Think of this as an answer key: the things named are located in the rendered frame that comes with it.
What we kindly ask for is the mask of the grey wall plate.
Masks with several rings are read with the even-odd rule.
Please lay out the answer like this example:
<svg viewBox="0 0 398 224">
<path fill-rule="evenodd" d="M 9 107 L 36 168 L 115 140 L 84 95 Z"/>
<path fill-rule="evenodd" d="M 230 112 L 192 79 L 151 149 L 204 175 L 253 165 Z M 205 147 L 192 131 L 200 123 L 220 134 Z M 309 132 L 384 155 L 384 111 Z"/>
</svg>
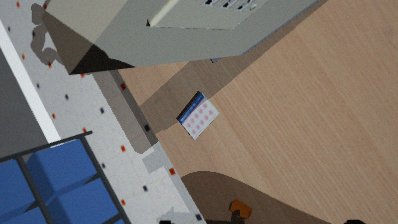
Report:
<svg viewBox="0 0 398 224">
<path fill-rule="evenodd" d="M 269 0 L 237 0 L 228 8 L 232 0 L 217 0 L 210 7 L 203 6 L 206 1 L 164 0 L 146 21 L 151 27 L 233 30 Z M 250 1 L 241 11 L 235 11 Z"/>
</svg>

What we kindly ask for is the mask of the grey backing panel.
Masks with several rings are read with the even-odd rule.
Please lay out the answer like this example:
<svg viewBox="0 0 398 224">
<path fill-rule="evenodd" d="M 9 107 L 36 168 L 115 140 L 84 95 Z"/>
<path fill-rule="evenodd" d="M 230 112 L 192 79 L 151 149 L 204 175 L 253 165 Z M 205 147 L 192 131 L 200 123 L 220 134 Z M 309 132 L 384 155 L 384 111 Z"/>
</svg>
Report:
<svg viewBox="0 0 398 224">
<path fill-rule="evenodd" d="M 270 0 L 233 30 L 151 27 L 164 0 L 51 0 L 44 25 L 68 75 L 238 56 L 316 0 Z"/>
</svg>

